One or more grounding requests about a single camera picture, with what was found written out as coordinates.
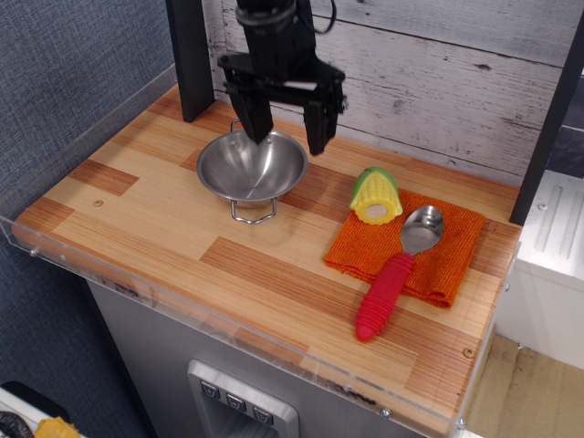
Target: orange cloth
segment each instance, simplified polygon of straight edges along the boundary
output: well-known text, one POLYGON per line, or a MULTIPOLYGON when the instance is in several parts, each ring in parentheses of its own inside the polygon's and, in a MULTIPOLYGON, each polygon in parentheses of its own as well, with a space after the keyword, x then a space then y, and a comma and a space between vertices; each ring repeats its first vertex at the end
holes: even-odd
POLYGON ((485 217, 463 207, 400 190, 403 214, 385 225, 364 224, 351 212, 324 257, 327 266, 373 283, 385 263, 400 253, 400 234, 408 216, 423 205, 438 207, 444 231, 438 244, 416 255, 402 291, 438 308, 450 308, 470 265, 485 217))

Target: white wooden wall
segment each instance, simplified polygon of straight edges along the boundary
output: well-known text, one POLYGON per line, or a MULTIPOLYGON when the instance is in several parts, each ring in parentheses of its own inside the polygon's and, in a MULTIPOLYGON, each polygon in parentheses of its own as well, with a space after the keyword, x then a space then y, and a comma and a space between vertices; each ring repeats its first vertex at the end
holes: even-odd
MULTIPOLYGON (((324 28, 329 0, 312 0, 324 28)), ((215 96, 224 53, 247 51, 235 0, 203 0, 215 96)), ((338 135, 520 185, 583 0, 337 0, 318 56, 345 71, 338 135)), ((301 110, 275 104, 276 117, 301 110)))

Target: spoon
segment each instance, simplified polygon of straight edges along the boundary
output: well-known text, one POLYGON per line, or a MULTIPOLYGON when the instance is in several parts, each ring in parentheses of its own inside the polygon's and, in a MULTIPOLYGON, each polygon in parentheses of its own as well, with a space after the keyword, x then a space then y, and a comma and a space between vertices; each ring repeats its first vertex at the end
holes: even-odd
POLYGON ((425 205, 410 214, 401 230, 403 252, 385 264, 359 307, 356 329, 360 341, 372 339, 383 329, 413 271, 413 257, 435 246, 443 229, 444 219, 434 206, 425 205))

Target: red silicone handle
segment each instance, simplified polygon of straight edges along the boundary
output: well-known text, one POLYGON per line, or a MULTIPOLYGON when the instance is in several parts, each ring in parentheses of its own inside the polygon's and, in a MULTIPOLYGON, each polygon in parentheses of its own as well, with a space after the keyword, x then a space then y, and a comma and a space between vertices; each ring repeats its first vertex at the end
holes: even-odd
POLYGON ((377 275, 357 314, 355 326, 359 340, 368 341, 383 329, 414 264, 413 255, 400 253, 392 257, 377 275))

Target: stainless steel bowl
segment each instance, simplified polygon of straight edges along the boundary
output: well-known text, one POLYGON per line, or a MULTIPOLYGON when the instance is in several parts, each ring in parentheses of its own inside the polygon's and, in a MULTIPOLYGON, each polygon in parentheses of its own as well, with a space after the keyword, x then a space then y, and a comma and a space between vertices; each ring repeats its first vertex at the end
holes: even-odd
POLYGON ((302 146, 286 134, 271 131, 255 144, 242 130, 209 143, 197 160, 197 175, 211 192, 231 201, 236 221, 259 224, 276 215, 277 198, 292 190, 307 172, 302 146), (256 208, 272 204, 272 213, 257 220, 237 214, 237 206, 256 208))

